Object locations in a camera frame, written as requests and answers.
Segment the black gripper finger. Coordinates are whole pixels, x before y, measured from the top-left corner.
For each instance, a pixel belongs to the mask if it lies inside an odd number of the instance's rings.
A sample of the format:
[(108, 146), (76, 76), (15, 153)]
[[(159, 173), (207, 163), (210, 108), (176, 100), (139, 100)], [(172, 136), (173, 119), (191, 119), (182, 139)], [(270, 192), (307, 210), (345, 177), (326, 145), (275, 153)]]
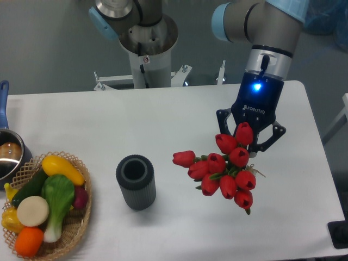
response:
[(285, 133), (286, 128), (280, 125), (277, 121), (272, 123), (272, 135), (266, 141), (258, 143), (258, 135), (253, 140), (252, 144), (248, 146), (248, 152), (251, 158), (255, 158), (258, 152), (265, 152), (277, 140), (279, 140)]
[[(234, 121), (234, 128), (231, 132), (228, 127), (228, 118), (232, 116)], [(227, 134), (227, 135), (233, 135), (235, 136), (235, 133), (237, 131), (237, 122), (235, 120), (234, 114), (232, 113), (232, 109), (219, 109), (216, 111), (216, 117), (219, 125), (219, 130), (221, 134)]]

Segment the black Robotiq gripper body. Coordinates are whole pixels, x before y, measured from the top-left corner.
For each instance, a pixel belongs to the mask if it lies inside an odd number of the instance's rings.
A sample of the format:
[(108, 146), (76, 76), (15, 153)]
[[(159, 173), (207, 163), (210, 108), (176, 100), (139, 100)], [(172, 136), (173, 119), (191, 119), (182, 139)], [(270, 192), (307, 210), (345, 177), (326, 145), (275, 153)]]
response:
[(276, 120), (275, 111), (284, 82), (244, 73), (237, 99), (231, 107), (236, 125), (247, 122), (257, 136)]

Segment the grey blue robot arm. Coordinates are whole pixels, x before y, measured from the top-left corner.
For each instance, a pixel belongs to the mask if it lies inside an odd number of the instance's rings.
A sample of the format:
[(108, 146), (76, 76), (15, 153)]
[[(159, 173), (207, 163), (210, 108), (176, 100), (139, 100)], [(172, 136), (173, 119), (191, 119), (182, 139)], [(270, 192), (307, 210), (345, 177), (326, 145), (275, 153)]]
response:
[[(276, 107), (305, 22), (308, 1), (231, 1), (218, 6), (211, 20), (221, 41), (252, 44), (235, 102), (217, 111), (222, 134), (230, 116), (247, 122), (254, 133), (252, 157), (266, 151), (284, 133)], [(178, 40), (174, 20), (163, 13), (161, 1), (96, 1), (89, 9), (96, 29), (119, 40), (129, 55), (136, 89), (174, 86), (171, 51)]]

